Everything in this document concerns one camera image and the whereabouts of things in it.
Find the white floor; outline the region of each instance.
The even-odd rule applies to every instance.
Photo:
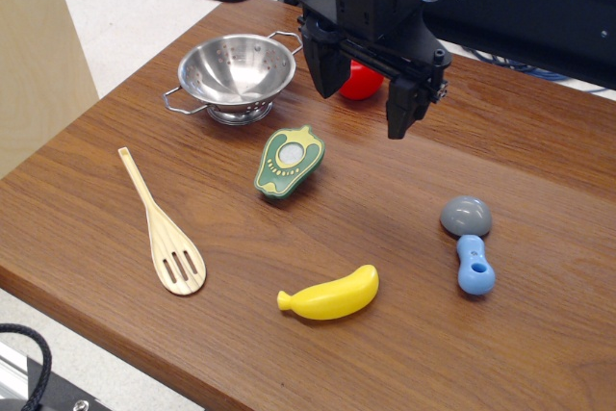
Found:
[[[66,0],[102,97],[210,12],[210,0]],[[593,86],[570,84],[582,89]],[[616,92],[604,92],[614,98]],[[53,371],[115,411],[202,408],[0,290],[3,321],[26,324],[49,342]],[[39,358],[25,338],[3,341]]]

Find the toy avocado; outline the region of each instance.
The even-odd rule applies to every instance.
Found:
[[[254,186],[265,196],[284,199],[321,163],[325,144],[309,125],[280,129],[269,137]]]

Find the slotted spatula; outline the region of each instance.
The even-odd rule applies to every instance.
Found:
[[[145,206],[152,261],[163,286],[177,295],[198,291],[206,274],[201,254],[188,236],[154,202],[128,148],[120,148],[118,153]]]

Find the gray cap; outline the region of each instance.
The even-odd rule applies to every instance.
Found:
[[[443,208],[441,223],[456,236],[483,236],[492,228],[492,214],[481,199],[457,196]]]

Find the red toy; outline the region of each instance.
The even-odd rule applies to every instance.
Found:
[[[365,100],[373,96],[383,84],[383,76],[353,60],[350,62],[350,77],[340,87],[340,95],[349,100]]]

